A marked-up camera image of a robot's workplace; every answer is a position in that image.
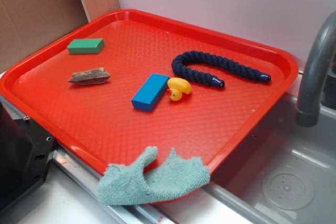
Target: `sink basin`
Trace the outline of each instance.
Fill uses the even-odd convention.
[[[311,128],[294,122],[286,94],[227,157],[212,181],[278,223],[336,220],[336,114]]]

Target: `teal towel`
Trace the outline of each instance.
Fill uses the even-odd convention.
[[[146,174],[143,170],[157,156],[157,147],[147,147],[130,166],[110,164],[98,184],[104,205],[138,205],[180,198],[210,181],[210,172],[200,157],[185,160],[173,148],[167,160]]]

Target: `dark blue rope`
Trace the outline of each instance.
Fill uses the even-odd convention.
[[[218,77],[210,73],[204,73],[186,67],[187,64],[192,63],[205,63],[214,67],[219,67],[248,80],[261,82],[271,81],[271,76],[269,74],[262,73],[251,67],[240,65],[238,62],[230,60],[226,57],[211,55],[208,52],[190,51],[178,55],[172,62],[172,68],[176,75],[189,81],[195,81],[207,86],[215,86],[218,88],[224,87],[224,81]]]

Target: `white wall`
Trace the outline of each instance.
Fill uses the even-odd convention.
[[[311,45],[336,0],[119,0],[134,8],[274,46],[304,68]]]

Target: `red tray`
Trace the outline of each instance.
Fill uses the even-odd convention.
[[[73,39],[103,38],[97,55],[71,55]],[[152,112],[132,98],[152,73],[174,76],[172,60],[186,51],[210,52],[269,73],[269,84],[206,65],[191,66],[225,80],[224,89],[191,83],[173,102],[164,96]],[[105,84],[77,86],[74,72],[105,67]],[[84,25],[9,69],[0,93],[100,174],[109,163],[130,165],[147,146],[165,161],[174,147],[200,156],[211,173],[285,93],[298,74],[288,53],[241,38],[140,12],[112,12]]]

